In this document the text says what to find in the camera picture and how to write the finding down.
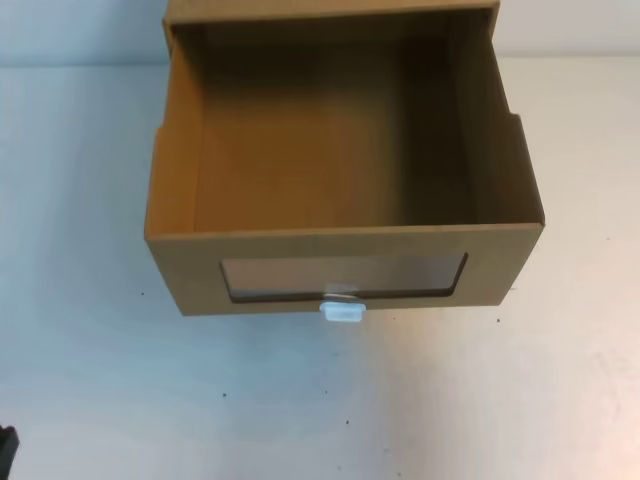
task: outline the open drawer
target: open drawer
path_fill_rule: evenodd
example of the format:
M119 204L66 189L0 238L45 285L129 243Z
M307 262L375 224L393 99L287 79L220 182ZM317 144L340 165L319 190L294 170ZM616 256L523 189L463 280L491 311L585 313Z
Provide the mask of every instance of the open drawer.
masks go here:
M502 301L544 213L461 3L170 4L145 237L183 314Z

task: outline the cardboard drawer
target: cardboard drawer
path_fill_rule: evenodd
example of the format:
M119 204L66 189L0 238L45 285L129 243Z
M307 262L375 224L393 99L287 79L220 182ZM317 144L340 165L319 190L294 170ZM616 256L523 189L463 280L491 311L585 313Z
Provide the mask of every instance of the cardboard drawer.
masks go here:
M544 213L496 12L171 2L145 237L182 313L499 304Z

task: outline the white surface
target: white surface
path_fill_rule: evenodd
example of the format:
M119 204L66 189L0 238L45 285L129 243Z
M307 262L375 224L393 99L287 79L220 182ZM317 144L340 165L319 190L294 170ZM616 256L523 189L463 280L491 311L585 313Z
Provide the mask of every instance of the white surface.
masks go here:
M179 316L142 240L164 67L0 70L12 480L640 478L640 60L501 66L548 219L516 290L357 325Z
M1 0L0 65L165 62L166 0ZM638 0L503 0L507 54L640 52Z

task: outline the white wall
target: white wall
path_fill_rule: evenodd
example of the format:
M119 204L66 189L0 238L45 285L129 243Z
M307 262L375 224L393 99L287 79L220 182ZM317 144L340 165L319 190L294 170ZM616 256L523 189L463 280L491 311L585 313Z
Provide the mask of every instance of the white wall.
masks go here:
M166 0L2 0L0 65L156 63ZM638 0L504 0L506 54L640 51Z

